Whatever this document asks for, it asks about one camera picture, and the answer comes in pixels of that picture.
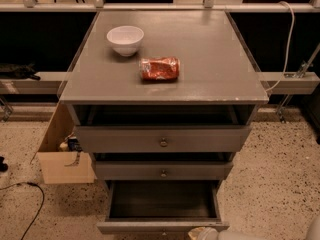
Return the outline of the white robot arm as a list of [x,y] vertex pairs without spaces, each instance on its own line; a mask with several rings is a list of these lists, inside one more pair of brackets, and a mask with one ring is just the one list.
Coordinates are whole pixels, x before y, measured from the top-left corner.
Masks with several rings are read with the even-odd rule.
[[[223,230],[218,232],[212,227],[198,227],[188,232],[190,240],[267,240],[240,232]],[[304,240],[320,240],[320,216],[315,217],[308,227]]]

